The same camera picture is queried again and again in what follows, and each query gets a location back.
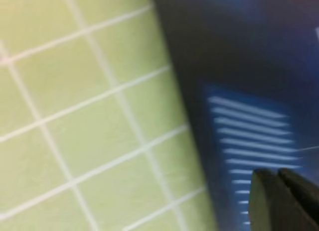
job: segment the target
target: blurry object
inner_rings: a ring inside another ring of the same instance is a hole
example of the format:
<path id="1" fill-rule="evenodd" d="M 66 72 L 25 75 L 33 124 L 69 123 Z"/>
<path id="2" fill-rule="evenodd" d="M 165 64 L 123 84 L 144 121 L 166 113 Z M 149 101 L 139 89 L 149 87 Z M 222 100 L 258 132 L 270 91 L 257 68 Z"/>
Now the blurry object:
<path id="1" fill-rule="evenodd" d="M 249 217 L 252 231 L 319 231 L 319 188 L 289 169 L 255 170 Z"/>

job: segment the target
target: white grid line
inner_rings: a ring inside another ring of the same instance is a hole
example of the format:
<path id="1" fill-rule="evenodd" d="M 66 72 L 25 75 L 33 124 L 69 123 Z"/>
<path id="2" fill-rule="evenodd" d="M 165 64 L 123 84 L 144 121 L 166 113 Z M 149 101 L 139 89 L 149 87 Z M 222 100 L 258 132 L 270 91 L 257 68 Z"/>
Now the white grid line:
<path id="1" fill-rule="evenodd" d="M 86 29 L 87 24 L 85 22 L 85 19 L 83 18 L 78 6 L 76 5 L 76 3 L 74 2 L 74 0 L 65 0 L 66 4 L 68 5 L 69 9 L 71 10 L 71 12 L 73 13 L 73 16 L 75 18 L 75 20 L 78 23 L 78 26 L 80 27 L 80 29 Z M 100 46 L 98 45 L 98 43 L 95 41 L 95 39 L 93 38 L 93 36 L 90 33 L 87 33 L 85 35 L 85 38 L 89 44 L 89 46 L 91 47 L 91 50 L 93 51 L 93 53 L 95 54 L 95 57 L 99 63 L 99 65 L 101 66 L 102 70 L 105 73 L 106 78 L 110 81 L 111 86 L 115 87 L 118 85 L 118 81 L 116 79 L 116 77 L 113 74 L 113 71 L 109 65 L 109 62 L 107 61 L 106 57 L 103 54 L 102 49 L 100 48 Z M 135 133 L 137 139 L 139 140 L 140 144 L 143 146 L 146 144 L 146 139 L 142 133 L 141 128 L 139 127 L 136 118 L 134 116 L 134 113 L 128 103 L 128 101 L 126 100 L 125 96 L 123 95 L 122 92 L 118 92 L 116 93 L 116 98 L 119 102 L 120 107 L 122 108 L 129 124 L 132 127 L 133 132 Z M 160 185 L 160 187 L 162 188 L 162 191 L 164 192 L 167 200 L 172 203 L 174 202 L 174 197 L 172 192 L 170 191 L 162 173 L 160 170 L 159 165 L 157 164 L 157 161 L 155 160 L 155 158 L 153 157 L 152 154 L 152 150 L 149 149 L 148 151 L 145 152 L 146 157 L 151 165 L 151 168 L 154 172 L 154 175 Z M 173 212 L 176 215 L 178 224 L 181 228 L 182 231 L 186 231 L 187 230 L 187 226 L 186 223 L 183 219 L 183 215 L 181 210 L 179 209 L 179 207 L 174 207 Z"/>
<path id="2" fill-rule="evenodd" d="M 3 43 L 0 44 L 0 54 L 2 55 L 3 58 L 7 58 L 8 57 L 8 53 L 7 53 L 7 50 L 5 49 L 5 46 Z M 41 120 L 41 115 L 39 113 L 39 111 L 37 110 L 26 86 L 24 85 L 19 73 L 18 73 L 18 70 L 17 68 L 15 67 L 14 63 L 13 62 L 9 62 L 8 64 L 8 69 L 10 71 L 10 74 L 14 80 L 14 82 L 16 83 L 17 85 L 17 88 L 19 89 L 24 101 L 26 102 L 28 108 L 30 109 L 31 113 L 32 113 L 32 116 L 35 120 Z M 45 124 L 42 124 L 40 125 L 40 130 L 44 136 L 44 139 L 46 140 L 46 142 L 48 143 L 51 151 L 52 151 L 52 154 L 53 156 L 55 157 L 58 165 L 60 166 L 62 172 L 64 173 L 66 179 L 68 181 L 72 180 L 73 177 L 72 177 L 72 174 L 71 172 L 69 171 L 66 163 L 64 162 L 63 160 L 63 157 L 61 156 L 60 152 L 59 152 L 59 149 L 57 147 L 57 145 L 55 144 L 49 130 L 47 129 L 46 125 Z M 85 202 L 85 200 L 83 199 L 82 197 L 82 194 L 80 192 L 80 190 L 76 187 L 76 186 L 73 186 L 72 187 L 72 191 L 75 195 L 75 198 L 76 200 L 78 201 L 79 203 L 79 206 L 80 208 L 82 209 L 87 221 L 89 222 L 92 230 L 94 231 L 98 231 L 98 227 L 97 227 L 97 224 Z"/>
<path id="3" fill-rule="evenodd" d="M 84 28 L 84 29 L 80 29 L 79 31 L 76 31 L 72 34 L 66 35 L 66 36 L 61 37 L 61 38 L 54 39 L 54 40 L 47 42 L 45 44 L 42 44 L 38 47 L 27 49 L 19 54 L 13 55 L 11 57 L 3 58 L 0 61 L 0 66 L 5 66 L 10 62 L 15 62 L 17 60 L 30 57 L 34 54 L 40 53 L 40 52 L 45 51 L 47 49 L 54 48 L 60 44 L 77 39 L 77 38 L 82 37 L 86 34 L 89 34 L 89 33 L 101 30 L 103 28 L 112 26 L 114 24 L 120 23 L 120 22 L 125 21 L 127 19 L 134 18 L 136 16 L 139 16 L 139 15 L 149 11 L 150 9 L 152 9 L 152 7 L 153 7 L 153 5 L 145 6 L 143 8 L 137 9 L 137 10 L 132 11 L 130 13 L 127 13 L 127 14 L 124 14 L 124 15 L 121 15 L 121 16 L 118 16 L 118 17 L 115 17 L 112 19 L 105 20 L 101 23 L 92 25 L 92 26 Z"/>
<path id="4" fill-rule="evenodd" d="M 139 226 L 141 226 L 141 225 L 143 225 L 143 224 L 155 219 L 156 217 L 164 214 L 165 212 L 171 210 L 172 208 L 174 208 L 174 207 L 176 207 L 176 206 L 178 206 L 178 205 L 180 205 L 180 204 L 182 204 L 182 203 L 184 203 L 184 202 L 196 197 L 197 195 L 201 194 L 205 190 L 206 190 L 206 187 L 199 188 L 199 189 L 197 189 L 197 190 L 195 190 L 195 191 L 183 196 L 182 198 L 180 198 L 178 200 L 175 200 L 173 203 L 171 203 L 171 204 L 169 204 L 169 205 L 167 205 L 167 206 L 165 206 L 165 207 L 163 207 L 163 208 L 151 213 L 150 215 L 148 215 L 148 216 L 146 216 L 146 217 L 134 222 L 133 224 L 131 224 L 129 226 L 126 226 L 125 228 L 123 228 L 123 231 L 134 230 L 134 229 L 138 228 Z"/>
<path id="5" fill-rule="evenodd" d="M 50 191 L 48 191 L 48 192 L 36 197 L 36 198 L 33 198 L 33 199 L 31 199 L 31 200 L 29 200 L 27 202 L 24 202 L 21 205 L 18 205 L 17 207 L 14 207 L 14 208 L 10 209 L 9 211 L 7 211 L 7 212 L 5 212 L 3 214 L 0 214 L 0 220 L 6 220 L 6 219 L 9 219 L 9 218 L 12 218 L 15 215 L 17 215 L 17 214 L 19 214 L 19 213 L 21 213 L 21 212 L 23 212 L 25 210 L 28 210 L 28 209 L 32 208 L 33 206 L 36 206 L 36 205 L 46 201 L 47 199 L 50 199 L 50 198 L 52 198 L 52 197 L 54 197 L 54 196 L 56 196 L 56 195 L 58 195 L 58 194 L 60 194 L 60 193 L 62 193 L 64 191 L 66 191 L 66 190 L 68 190 L 68 189 L 70 189 L 70 188 L 72 188 L 72 187 L 74 187 L 74 186 L 76 186 L 76 185 L 78 185 L 78 184 L 80 184 L 80 183 L 82 183 L 82 182 L 84 182 L 84 181 L 96 176 L 96 175 L 99 175 L 99 174 L 101 174 L 101 173 L 103 173 L 103 172 L 105 172 L 105 171 L 107 171 L 109 169 L 112 169 L 112 168 L 114 168 L 114 167 L 116 167 L 116 166 L 118 166 L 118 165 L 120 165 L 120 164 L 122 164 L 122 163 L 124 163 L 126 161 L 129 161 L 129 160 L 131 160 L 131 159 L 133 159 L 133 158 L 135 158 L 135 157 L 137 157 L 137 156 L 139 156 L 141 154 L 144 154 L 144 152 L 146 150 L 148 150 L 148 149 L 150 149 L 150 148 L 152 148 L 154 146 L 157 146 L 157 145 L 165 142 L 166 140 L 168 140 L 170 138 L 173 138 L 176 135 L 179 135 L 179 134 L 181 134 L 181 133 L 183 133 L 183 132 L 185 132 L 187 130 L 188 130 L 188 126 L 187 125 L 183 125 L 183 126 L 177 128 L 177 129 L 174 129 L 174 130 L 166 133 L 165 135 L 160 136 L 160 137 L 154 139 L 153 141 L 147 143 L 143 147 L 140 147 L 140 148 L 138 148 L 138 149 L 136 149 L 136 150 L 134 150 L 134 151 L 132 151 L 130 153 L 122 155 L 119 158 L 114 159 L 111 162 L 108 162 L 108 163 L 106 163 L 106 164 L 104 164 L 104 165 L 102 165 L 100 167 L 97 167 L 97 168 L 95 168 L 95 169 L 93 169 L 93 170 L 91 170 L 91 171 L 89 171 L 89 172 L 77 177 L 77 178 L 74 178 L 73 180 L 71 180 L 71 181 L 69 181 L 69 182 L 67 182 L 67 183 L 65 183 L 65 184 L 63 184 L 63 185 L 61 185 L 59 187 L 56 187 L 56 188 L 54 188 L 54 189 L 52 189 L 52 190 L 50 190 Z"/>
<path id="6" fill-rule="evenodd" d="M 170 66 L 162 67 L 162 68 L 160 68 L 160 69 L 158 69 L 158 70 L 156 70 L 154 72 L 151 72 L 151 73 L 149 73 L 147 75 L 141 76 L 141 77 L 139 77 L 139 78 L 137 78 L 137 79 L 135 79 L 133 81 L 124 83 L 122 85 L 119 85 L 119 86 L 117 86 L 117 87 L 115 87 L 113 89 L 110 89 L 109 91 L 106 91 L 106 92 L 104 92 L 102 94 L 99 94 L 99 95 L 97 95 L 95 97 L 92 97 L 92 98 L 90 98 L 88 100 L 85 100 L 85 101 L 83 101 L 81 103 L 73 105 L 73 106 L 71 106 L 69 108 L 66 108 L 66 109 L 64 109 L 62 111 L 59 111 L 59 112 L 57 112 L 57 113 L 55 113 L 53 115 L 50 115 L 50 116 L 48 116 L 46 118 L 42 118 L 41 120 L 38 120 L 38 121 L 36 121 L 36 122 L 34 122 L 32 124 L 29 124 L 27 126 L 19 128 L 17 130 L 14 130 L 14 131 L 12 131 L 12 132 L 10 132 L 8 134 L 5 134 L 5 135 L 1 136 L 0 137 L 0 143 L 4 142 L 4 141 L 7 141 L 9 139 L 12 139 L 12 138 L 14 138 L 16 136 L 19 136 L 19 135 L 21 135 L 21 134 L 23 134 L 25 132 L 28 132 L 28 131 L 36 128 L 36 127 L 39 127 L 42 124 L 48 123 L 50 121 L 56 120 L 56 119 L 58 119 L 60 117 L 68 115 L 70 113 L 73 113 L 73 112 L 75 112 L 75 111 L 77 111 L 79 109 L 82 109 L 82 108 L 84 108 L 86 106 L 89 106 L 89 105 L 91 105 L 91 104 L 93 104 L 95 102 L 98 102 L 98 101 L 102 100 L 102 99 L 106 99 L 107 97 L 109 97 L 111 95 L 114 95 L 115 93 L 118 93 L 119 91 L 123 91 L 123 90 L 131 88 L 131 87 L 133 87 L 133 86 L 135 86 L 135 85 L 137 85 L 139 83 L 145 82 L 145 81 L 147 81 L 147 80 L 149 80 L 149 79 L 151 79 L 153 77 L 156 77 L 156 76 L 158 76 L 158 75 L 160 75 L 160 74 L 162 74 L 164 72 L 167 72 L 169 69 L 170 69 Z"/>

